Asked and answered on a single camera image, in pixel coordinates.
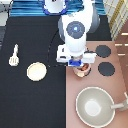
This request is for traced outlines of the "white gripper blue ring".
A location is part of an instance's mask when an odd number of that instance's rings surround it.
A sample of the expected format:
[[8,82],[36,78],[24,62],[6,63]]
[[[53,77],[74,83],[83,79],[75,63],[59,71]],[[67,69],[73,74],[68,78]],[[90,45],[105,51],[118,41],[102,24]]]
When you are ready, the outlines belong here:
[[66,63],[69,67],[82,67],[85,63],[94,63],[96,53],[84,51],[81,55],[72,55],[65,45],[59,45],[57,49],[56,61]]

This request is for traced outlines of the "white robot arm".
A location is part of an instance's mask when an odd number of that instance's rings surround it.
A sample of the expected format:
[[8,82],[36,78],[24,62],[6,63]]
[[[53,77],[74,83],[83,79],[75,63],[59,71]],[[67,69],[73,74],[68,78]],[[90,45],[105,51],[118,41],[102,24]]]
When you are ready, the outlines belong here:
[[59,35],[64,41],[58,46],[56,61],[72,67],[82,67],[94,63],[96,53],[87,50],[88,32],[94,32],[99,25],[99,17],[92,0],[82,0],[83,10],[62,15],[58,21]]

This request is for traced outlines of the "blue white robot base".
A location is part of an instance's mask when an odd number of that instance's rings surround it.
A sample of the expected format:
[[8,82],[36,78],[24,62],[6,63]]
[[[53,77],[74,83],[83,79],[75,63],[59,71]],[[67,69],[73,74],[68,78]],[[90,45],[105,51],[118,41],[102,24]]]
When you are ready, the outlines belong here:
[[48,15],[63,14],[67,11],[66,0],[44,0],[44,12]]

